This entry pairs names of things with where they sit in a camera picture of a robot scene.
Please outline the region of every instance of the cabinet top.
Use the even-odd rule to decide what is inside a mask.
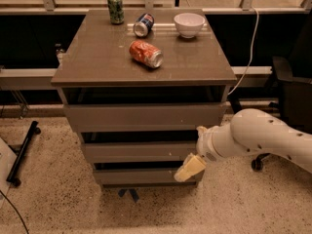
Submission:
[[[155,24],[146,38],[159,48],[163,64],[151,69],[135,61],[129,47],[138,39],[136,20],[146,11],[125,10],[123,24],[110,23],[107,10],[90,10],[66,54],[52,84],[57,87],[87,86],[190,86],[234,84],[236,77],[206,22],[194,38],[184,39],[176,31],[174,17],[201,10],[154,9],[148,11]]]

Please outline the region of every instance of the can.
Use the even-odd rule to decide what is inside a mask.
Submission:
[[[123,0],[107,0],[110,22],[121,24],[124,22]]]
[[[134,24],[134,33],[138,37],[146,36],[154,25],[154,18],[148,13],[141,15]]]
[[[132,42],[129,53],[135,60],[151,68],[159,67],[164,60],[163,53],[160,49],[142,40]]]

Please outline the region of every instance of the cabinet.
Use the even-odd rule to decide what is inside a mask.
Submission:
[[[174,179],[196,152],[200,125],[219,125],[236,77],[207,23],[193,39],[176,32],[174,16],[200,10],[154,9],[144,38],[161,49],[164,63],[149,69],[133,60],[133,24],[142,9],[125,10],[112,25],[108,12],[89,11],[52,79],[85,159],[103,186],[194,184]]]

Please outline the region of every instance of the concrete floor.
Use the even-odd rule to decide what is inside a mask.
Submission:
[[[32,120],[42,131],[22,163],[21,186],[7,195],[31,234],[312,233],[312,175],[288,160],[270,156],[255,173],[253,157],[230,158],[209,165],[197,188],[138,188],[135,203],[129,192],[120,198],[118,189],[100,189],[61,115],[41,109],[0,119],[0,137],[10,144],[23,141]],[[7,202],[0,233],[25,233]]]

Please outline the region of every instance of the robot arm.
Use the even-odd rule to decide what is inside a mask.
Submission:
[[[197,154],[185,159],[175,174],[177,181],[200,173],[210,162],[263,153],[286,158],[312,174],[312,135],[290,128],[263,111],[245,109],[227,125],[197,130]]]

